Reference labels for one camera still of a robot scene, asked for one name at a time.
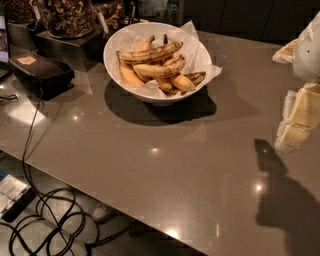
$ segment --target black cable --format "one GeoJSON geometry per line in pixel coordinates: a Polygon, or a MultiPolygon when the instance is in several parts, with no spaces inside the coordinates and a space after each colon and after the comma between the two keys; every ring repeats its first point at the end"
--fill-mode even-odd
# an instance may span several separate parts
{"type": "MultiPolygon", "coordinates": [[[[37,117],[37,113],[39,111],[39,107],[40,107],[40,103],[42,101],[42,97],[43,97],[43,92],[41,92],[41,95],[39,97],[39,100],[38,100],[38,103],[37,103],[37,107],[36,107],[36,111],[35,111],[35,114],[33,116],[33,119],[32,119],[32,122],[31,122],[31,125],[30,125],[30,128],[29,128],[29,133],[28,133],[28,137],[27,137],[27,140],[26,140],[26,143],[25,143],[25,147],[24,147],[24,152],[23,152],[23,155],[22,155],[22,169],[23,169],[23,172],[24,172],[24,175],[27,179],[27,181],[29,182],[30,186],[32,187],[32,189],[35,188],[34,184],[32,184],[31,180],[29,179],[28,177],[28,174],[26,172],[26,168],[25,168],[25,157],[26,157],[26,153],[28,151],[28,147],[29,147],[29,144],[31,142],[31,134],[32,134],[32,130],[33,130],[33,125],[34,125],[34,122],[36,120],[36,117],[37,117]]],[[[50,206],[46,203],[46,201],[43,200],[42,196],[39,194],[39,192],[37,191],[37,189],[35,188],[34,189],[34,192],[36,193],[36,195],[40,198],[41,201],[43,201],[43,203],[47,206],[50,214],[52,215],[54,221],[56,222],[57,226],[59,227],[59,222],[58,220],[56,219],[52,209],[50,208],[50,206]]],[[[61,230],[59,231],[62,239],[64,240],[64,242],[66,243],[67,247],[69,246],[67,240],[65,239],[65,237],[63,236],[63,234],[61,233],[61,230]]]]}
{"type": "MultiPolygon", "coordinates": [[[[86,217],[92,218],[92,216],[87,214],[87,213],[85,213],[84,210],[82,209],[82,207],[76,202],[76,195],[75,195],[73,190],[67,189],[67,188],[60,188],[60,189],[56,189],[56,190],[50,191],[49,193],[43,193],[34,185],[31,173],[30,173],[30,177],[29,177],[29,175],[28,175],[28,173],[26,171],[25,158],[26,158],[28,147],[29,147],[30,142],[31,142],[33,126],[34,126],[34,122],[36,120],[37,113],[38,113],[39,108],[40,108],[40,104],[41,104],[41,101],[42,101],[42,96],[43,95],[41,94],[40,97],[39,97],[39,101],[37,103],[36,111],[35,111],[34,117],[32,119],[30,128],[29,128],[29,133],[28,133],[28,136],[27,136],[24,152],[23,152],[23,155],[22,155],[22,169],[23,169],[24,175],[25,175],[28,183],[30,184],[30,187],[33,189],[33,191],[36,193],[36,195],[39,198],[39,200],[36,203],[36,215],[30,215],[30,216],[27,216],[27,217],[23,218],[21,221],[19,221],[17,223],[17,225],[15,227],[12,227],[9,224],[0,222],[0,225],[6,226],[6,227],[8,227],[8,228],[10,228],[12,230],[11,237],[10,237],[10,240],[9,240],[9,253],[10,253],[11,256],[14,256],[13,245],[14,245],[14,242],[15,242],[16,239],[19,240],[21,246],[25,249],[25,251],[27,253],[29,253],[30,255],[32,255],[32,256],[33,255],[36,256],[44,248],[44,246],[46,246],[47,255],[52,256],[52,254],[50,252],[50,245],[51,245],[51,242],[52,242],[53,238],[57,234],[59,234],[62,237],[62,239],[64,240],[66,246],[64,248],[62,248],[62,250],[59,253],[55,254],[54,256],[63,256],[67,252],[71,252],[72,255],[74,255],[74,253],[73,253],[73,251],[71,249],[71,247],[73,245],[73,242],[75,241],[75,238],[77,236],[79,236],[81,234],[81,232],[83,231],[83,229],[85,227],[85,224],[86,224],[86,217]],[[72,198],[70,199],[70,198],[64,197],[64,196],[57,196],[56,194],[61,192],[61,191],[70,192],[72,194],[72,198]],[[63,200],[63,201],[67,201],[67,202],[71,203],[70,207],[67,209],[67,211],[64,213],[64,215],[61,217],[61,219],[59,221],[55,217],[51,207],[48,204],[48,200],[50,200],[50,199],[63,200]],[[77,206],[79,208],[79,211],[71,213],[72,209],[75,206],[77,206]],[[29,225],[31,225],[34,222],[46,220],[44,217],[42,217],[45,207],[49,210],[51,216],[54,219],[55,224],[57,225],[57,228],[53,229],[47,235],[47,237],[42,241],[42,243],[38,246],[38,248],[36,248],[33,251],[26,244],[26,242],[24,241],[24,239],[21,236],[20,232],[24,228],[28,227],[29,225]],[[76,216],[76,215],[81,215],[81,217],[82,217],[80,225],[72,234],[69,234],[69,239],[67,240],[66,237],[62,234],[62,231],[63,231],[62,227],[63,227],[63,225],[66,223],[66,221],[68,219],[70,219],[71,217],[76,216]]],[[[6,99],[6,100],[10,100],[11,101],[11,100],[17,100],[17,99],[18,99],[17,97],[13,97],[12,96],[12,97],[10,97],[10,99],[6,99]]],[[[106,244],[106,243],[108,243],[110,241],[113,241],[117,237],[119,237],[122,234],[124,234],[125,232],[127,232],[129,230],[130,226],[131,226],[131,225],[128,225],[127,227],[121,229],[117,233],[112,234],[112,235],[110,235],[110,236],[108,236],[106,238],[103,238],[103,239],[99,240],[99,238],[100,238],[100,229],[99,229],[98,224],[95,221],[93,221],[93,222],[95,223],[97,232],[96,232],[96,238],[95,238],[94,242],[90,243],[90,244],[85,244],[88,256],[91,255],[91,249],[92,248],[96,248],[96,247],[102,246],[102,245],[104,245],[104,244],[106,244]]]]}
{"type": "Polygon", "coordinates": [[[7,103],[15,100],[18,100],[18,96],[15,94],[11,94],[8,96],[0,96],[0,103],[7,103]]]}

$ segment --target table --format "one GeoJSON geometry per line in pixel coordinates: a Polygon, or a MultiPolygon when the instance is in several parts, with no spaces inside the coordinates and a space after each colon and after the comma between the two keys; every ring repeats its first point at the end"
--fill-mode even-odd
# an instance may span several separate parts
{"type": "MultiPolygon", "coordinates": [[[[199,38],[222,74],[169,107],[127,94],[102,63],[76,71],[41,105],[27,163],[207,255],[318,255],[319,129],[272,152],[284,97],[303,82],[272,62],[278,45],[199,38]]],[[[14,76],[9,93],[0,150],[21,159],[37,99],[14,76]]]]}

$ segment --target white bowl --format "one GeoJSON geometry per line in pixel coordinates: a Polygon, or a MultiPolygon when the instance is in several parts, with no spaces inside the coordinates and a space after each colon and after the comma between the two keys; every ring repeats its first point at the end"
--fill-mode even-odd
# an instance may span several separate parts
{"type": "Polygon", "coordinates": [[[171,105],[174,102],[190,97],[213,78],[212,75],[210,75],[213,66],[210,55],[198,38],[180,28],[157,22],[137,23],[117,31],[110,37],[105,45],[103,60],[109,75],[119,86],[130,92],[136,98],[159,106],[171,105]],[[119,59],[116,52],[131,51],[138,42],[147,39],[152,34],[155,35],[156,38],[153,42],[155,46],[163,44],[164,34],[168,35],[169,41],[183,41],[183,46],[179,52],[187,56],[187,63],[181,70],[181,73],[187,74],[195,71],[207,72],[205,80],[197,85],[194,91],[184,94],[178,93],[177,95],[167,97],[158,88],[154,80],[142,87],[135,87],[122,82],[119,74],[119,59]]]}

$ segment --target white paper liner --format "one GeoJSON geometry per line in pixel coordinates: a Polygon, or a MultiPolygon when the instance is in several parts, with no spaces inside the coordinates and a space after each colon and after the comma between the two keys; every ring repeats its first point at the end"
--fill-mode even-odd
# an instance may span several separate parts
{"type": "Polygon", "coordinates": [[[221,67],[212,65],[211,57],[207,49],[199,41],[197,31],[192,21],[189,21],[180,28],[154,22],[130,25],[119,30],[109,39],[104,50],[104,63],[110,76],[126,90],[140,96],[139,98],[168,99],[168,96],[159,89],[155,80],[149,81],[142,87],[135,87],[123,83],[120,78],[119,59],[116,52],[132,51],[139,42],[146,40],[152,34],[156,37],[153,42],[154,46],[163,45],[164,34],[167,34],[169,41],[181,40],[183,42],[183,46],[179,52],[184,53],[187,56],[187,63],[181,70],[182,74],[197,71],[206,72],[205,80],[197,85],[195,91],[183,94],[178,92],[176,95],[170,96],[170,99],[185,98],[188,95],[195,93],[222,72],[221,67]]]}

